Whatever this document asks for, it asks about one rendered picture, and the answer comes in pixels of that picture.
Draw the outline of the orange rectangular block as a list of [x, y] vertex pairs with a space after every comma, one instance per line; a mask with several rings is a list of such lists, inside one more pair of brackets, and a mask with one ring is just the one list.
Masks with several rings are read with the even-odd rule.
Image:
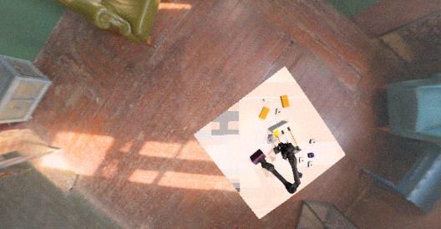
[[269, 111], [269, 109], [268, 109], [267, 107], [263, 107], [263, 109], [262, 109], [262, 111], [261, 111], [259, 117], [265, 120], [268, 111]]
[[287, 95], [283, 95], [283, 96], [281, 96], [281, 103], [282, 103], [282, 107], [283, 107], [283, 108], [286, 108], [286, 107], [289, 106], [289, 103], [288, 103], [288, 96], [287, 96]]

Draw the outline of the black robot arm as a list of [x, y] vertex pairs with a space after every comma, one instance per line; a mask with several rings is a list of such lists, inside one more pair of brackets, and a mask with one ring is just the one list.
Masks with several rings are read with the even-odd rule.
[[286, 149], [283, 150], [281, 152], [281, 154], [283, 154], [282, 159], [287, 160], [288, 158], [288, 163], [289, 165], [291, 165], [292, 168], [292, 172], [293, 172], [293, 178], [294, 178], [294, 183], [290, 183], [289, 181], [287, 181], [286, 179], [284, 179], [281, 174], [275, 170], [275, 166], [269, 162], [266, 161], [266, 159], [264, 157], [261, 157], [258, 161], [261, 163], [261, 167], [262, 168], [266, 168], [267, 171], [271, 172], [272, 174], [275, 175], [275, 177], [286, 187], [286, 190], [288, 191], [288, 193], [293, 194], [294, 192], [297, 191], [297, 187], [301, 184], [300, 181], [300, 176], [299, 176], [299, 172], [297, 170], [297, 158], [295, 157], [293, 151], [295, 150], [295, 147], [293, 147], [294, 145], [289, 144], [286, 146]]

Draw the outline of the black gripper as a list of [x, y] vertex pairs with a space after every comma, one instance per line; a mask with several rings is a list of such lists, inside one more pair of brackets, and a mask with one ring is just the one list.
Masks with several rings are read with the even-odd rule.
[[[285, 144], [285, 146], [282, 146], [282, 147], [277, 146], [276, 148], [273, 148], [273, 150], [275, 151], [276, 154], [279, 154], [280, 151], [283, 151], [286, 149], [286, 146], [288, 145], [288, 143], [284, 143], [284, 144]], [[280, 149], [279, 149], [279, 147], [280, 147]]]

